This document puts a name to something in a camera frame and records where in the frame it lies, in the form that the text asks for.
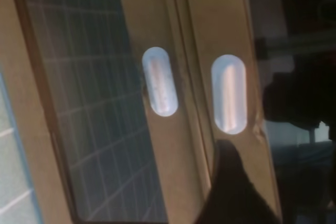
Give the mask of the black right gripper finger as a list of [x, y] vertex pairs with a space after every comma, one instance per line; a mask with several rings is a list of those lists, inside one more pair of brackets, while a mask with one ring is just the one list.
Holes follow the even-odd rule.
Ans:
[[235, 145], [216, 141], [214, 177], [201, 223], [280, 223], [255, 189]]

